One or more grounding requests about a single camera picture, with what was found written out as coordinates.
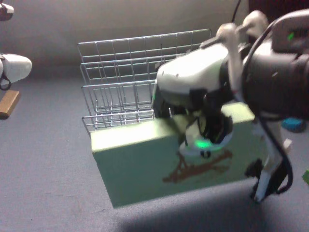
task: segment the metal wire rack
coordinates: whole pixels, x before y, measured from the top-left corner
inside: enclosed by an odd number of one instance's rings
[[[90,134],[102,128],[154,118],[152,90],[157,69],[211,38],[210,29],[78,44]]]

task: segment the green box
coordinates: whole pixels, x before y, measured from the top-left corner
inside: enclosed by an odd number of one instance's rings
[[[265,160],[266,144],[253,135],[254,115],[242,103],[223,107],[234,134],[209,159],[177,155],[189,116],[91,133],[92,153],[113,207],[242,180],[248,165]]]

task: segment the green led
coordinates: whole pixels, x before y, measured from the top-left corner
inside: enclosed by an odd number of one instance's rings
[[[198,148],[208,148],[212,146],[212,143],[209,141],[197,140],[195,141],[195,146],[197,146]]]
[[[288,35],[288,40],[291,41],[293,38],[294,38],[294,32],[291,32],[291,33]]]

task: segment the silver wire basket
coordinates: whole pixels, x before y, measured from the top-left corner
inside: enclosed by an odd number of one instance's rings
[[[90,132],[154,119],[152,90],[158,68],[199,47],[210,29],[78,44]]]

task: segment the background wall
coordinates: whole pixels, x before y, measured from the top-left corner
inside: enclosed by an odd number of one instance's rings
[[[0,51],[35,65],[80,63],[78,42],[218,27],[238,0],[6,0],[15,14],[0,23]],[[249,11],[243,0],[235,22]]]

